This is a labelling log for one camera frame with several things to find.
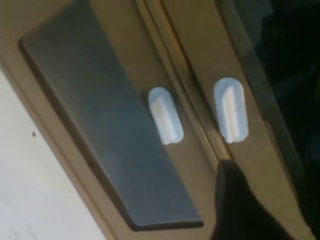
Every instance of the white plastic pull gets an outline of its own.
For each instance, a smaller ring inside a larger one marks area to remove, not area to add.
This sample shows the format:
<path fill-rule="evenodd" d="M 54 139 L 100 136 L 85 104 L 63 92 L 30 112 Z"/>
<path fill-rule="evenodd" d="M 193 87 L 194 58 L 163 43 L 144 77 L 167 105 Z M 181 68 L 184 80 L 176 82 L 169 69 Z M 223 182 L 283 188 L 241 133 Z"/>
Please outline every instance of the white plastic pull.
<path fill-rule="evenodd" d="M 241 142 L 249 134 L 244 88 L 232 78 L 224 77 L 214 86 L 219 128 L 227 143 Z"/>
<path fill-rule="evenodd" d="M 163 144 L 176 144 L 184 138 L 184 130 L 170 92 L 155 87 L 148 94 L 149 108 Z"/>

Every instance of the tan door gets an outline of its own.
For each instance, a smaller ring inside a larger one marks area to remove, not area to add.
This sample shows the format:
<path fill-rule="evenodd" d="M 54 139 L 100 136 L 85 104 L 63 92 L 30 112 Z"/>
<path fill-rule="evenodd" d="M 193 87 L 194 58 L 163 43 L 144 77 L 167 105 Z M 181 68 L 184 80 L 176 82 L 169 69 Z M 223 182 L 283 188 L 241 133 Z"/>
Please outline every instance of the tan door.
<path fill-rule="evenodd" d="M 216 4 L 211 0 L 92 0 L 101 27 L 135 90 L 166 87 L 185 137 L 165 149 L 204 227 L 132 231 L 58 118 L 19 47 L 28 32 L 72 4 L 69 0 L 1 0 L 0 57 L 12 85 L 109 239 L 209 239 L 215 227 L 218 161 L 233 158 L 256 197 L 297 239 L 312 239 L 267 128 L 246 83 Z M 226 145 L 217 131 L 212 88 L 225 76 L 245 89 L 249 137 Z"/>

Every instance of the black object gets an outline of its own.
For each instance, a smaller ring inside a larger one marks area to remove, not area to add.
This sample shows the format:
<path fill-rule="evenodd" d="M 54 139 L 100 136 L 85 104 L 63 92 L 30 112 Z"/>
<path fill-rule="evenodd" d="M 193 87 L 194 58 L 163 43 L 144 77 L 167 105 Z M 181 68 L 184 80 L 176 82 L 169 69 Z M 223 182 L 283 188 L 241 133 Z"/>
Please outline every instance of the black object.
<path fill-rule="evenodd" d="M 203 225 L 86 0 L 22 40 L 40 84 L 134 230 Z"/>
<path fill-rule="evenodd" d="M 292 240 L 257 201 L 232 160 L 219 162 L 215 204 L 212 240 Z"/>

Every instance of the beige panel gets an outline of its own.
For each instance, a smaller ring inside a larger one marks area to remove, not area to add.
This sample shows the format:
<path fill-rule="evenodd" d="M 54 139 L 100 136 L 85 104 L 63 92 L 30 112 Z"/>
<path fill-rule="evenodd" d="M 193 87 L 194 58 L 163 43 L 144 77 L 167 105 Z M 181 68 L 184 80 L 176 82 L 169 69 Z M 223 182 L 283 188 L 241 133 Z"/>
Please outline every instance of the beige panel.
<path fill-rule="evenodd" d="M 185 138 L 166 150 L 204 220 L 204 227 L 146 232 L 130 230 L 48 102 L 22 56 L 19 40 L 62 10 L 68 2 L 0 0 L 0 56 L 11 72 L 12 85 L 109 240 L 209 239 L 215 225 L 215 174 L 133 1 L 93 0 L 92 5 L 138 93 L 145 96 L 156 86 L 167 87 L 173 92 Z"/>
<path fill-rule="evenodd" d="M 243 84 L 249 136 L 243 142 L 229 144 L 228 148 L 256 197 L 296 239 L 313 239 L 215 2 L 164 0 L 163 4 L 213 113 L 215 82 L 223 77 L 234 77 Z"/>

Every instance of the white wall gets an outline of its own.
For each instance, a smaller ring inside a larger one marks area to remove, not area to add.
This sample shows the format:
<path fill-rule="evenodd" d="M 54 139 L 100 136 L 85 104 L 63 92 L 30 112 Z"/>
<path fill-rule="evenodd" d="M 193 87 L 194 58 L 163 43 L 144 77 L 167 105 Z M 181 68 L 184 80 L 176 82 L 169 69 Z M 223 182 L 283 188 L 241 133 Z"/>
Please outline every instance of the white wall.
<path fill-rule="evenodd" d="M 0 240 L 105 240 L 1 69 Z"/>

